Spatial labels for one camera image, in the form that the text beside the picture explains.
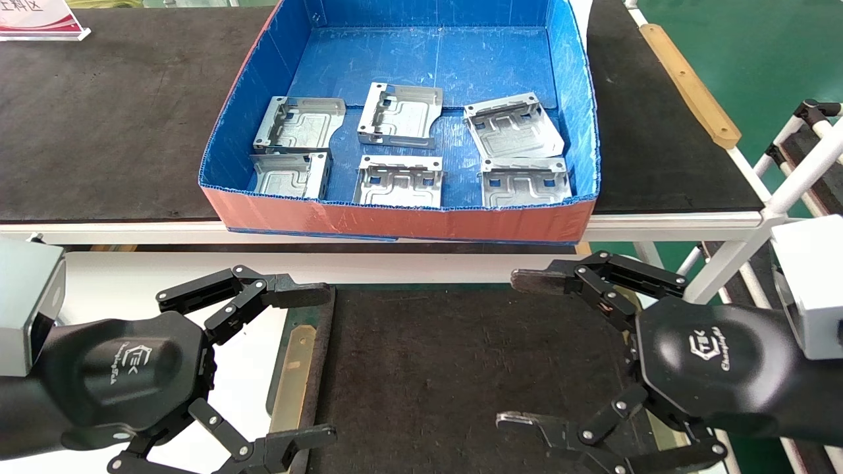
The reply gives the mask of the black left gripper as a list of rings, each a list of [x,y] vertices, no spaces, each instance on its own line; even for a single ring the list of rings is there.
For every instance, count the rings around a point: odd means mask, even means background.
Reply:
[[[217,473],[288,471],[300,451],[337,441],[337,429],[319,424],[247,441],[204,400],[216,370],[211,343],[228,342],[267,308],[319,306],[331,295],[326,283],[235,266],[160,291],[157,305],[168,312],[157,317],[55,327],[29,375],[2,378],[2,460],[100,450],[138,436],[109,473],[187,473],[147,456],[195,420],[229,451]],[[205,331],[183,316],[220,302]]]

